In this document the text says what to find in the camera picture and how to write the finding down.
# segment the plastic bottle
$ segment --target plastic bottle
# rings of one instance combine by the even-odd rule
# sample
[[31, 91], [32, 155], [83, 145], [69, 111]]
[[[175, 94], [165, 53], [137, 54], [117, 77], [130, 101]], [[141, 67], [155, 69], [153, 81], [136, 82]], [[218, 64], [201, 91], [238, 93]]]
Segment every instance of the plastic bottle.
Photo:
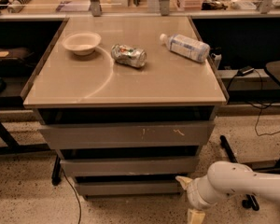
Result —
[[203, 63], [209, 54], [210, 47], [204, 42], [194, 40], [184, 35], [162, 34], [160, 36], [162, 44], [166, 44], [168, 50], [188, 57], [195, 62]]

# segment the speckled floor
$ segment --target speckled floor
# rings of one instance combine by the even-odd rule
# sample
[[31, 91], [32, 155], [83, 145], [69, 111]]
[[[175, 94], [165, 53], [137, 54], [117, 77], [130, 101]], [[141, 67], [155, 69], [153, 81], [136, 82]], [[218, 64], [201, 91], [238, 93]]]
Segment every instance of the speckled floor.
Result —
[[[256, 108], [227, 107], [220, 110], [216, 128], [200, 154], [200, 162], [192, 177], [205, 175], [214, 161], [226, 160], [219, 137], [224, 134], [239, 162], [273, 160], [280, 157], [280, 133], [257, 136]], [[20, 144], [41, 143], [38, 123], [20, 114], [1, 117], [5, 126]], [[257, 127], [259, 133], [280, 130], [280, 107], [263, 110]], [[0, 156], [0, 224], [74, 224], [78, 223], [79, 208], [75, 193], [62, 176], [62, 182], [51, 184], [55, 161], [52, 151]], [[280, 224], [280, 206], [257, 198], [260, 210], [244, 209], [245, 196], [216, 204], [206, 211], [203, 224]], [[88, 224], [164, 224], [187, 223], [185, 195], [158, 195], [94, 198], [81, 203], [81, 223]]]

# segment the silver can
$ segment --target silver can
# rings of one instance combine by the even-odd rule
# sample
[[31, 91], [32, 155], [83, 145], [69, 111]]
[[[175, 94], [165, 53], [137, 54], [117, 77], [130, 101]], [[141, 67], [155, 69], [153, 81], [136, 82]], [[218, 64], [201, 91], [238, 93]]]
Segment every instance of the silver can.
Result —
[[116, 44], [112, 47], [111, 56], [117, 63], [141, 68], [146, 64], [147, 54], [143, 49], [135, 49], [127, 45]]

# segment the white bottle cap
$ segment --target white bottle cap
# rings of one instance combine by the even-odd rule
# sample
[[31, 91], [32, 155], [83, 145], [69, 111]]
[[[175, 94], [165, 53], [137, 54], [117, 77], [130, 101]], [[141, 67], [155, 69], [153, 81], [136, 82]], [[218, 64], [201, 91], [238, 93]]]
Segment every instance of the white bottle cap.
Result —
[[167, 39], [168, 39], [168, 35], [166, 35], [166, 34], [160, 35], [160, 42], [162, 42], [162, 44], [166, 43]]

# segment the white bowl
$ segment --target white bowl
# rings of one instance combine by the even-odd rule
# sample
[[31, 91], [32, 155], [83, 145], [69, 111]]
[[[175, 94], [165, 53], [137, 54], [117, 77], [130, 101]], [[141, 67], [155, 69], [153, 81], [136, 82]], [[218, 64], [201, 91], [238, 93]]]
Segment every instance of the white bowl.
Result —
[[78, 56], [86, 56], [95, 51], [101, 39], [100, 35], [92, 32], [74, 33], [63, 40], [63, 46]]

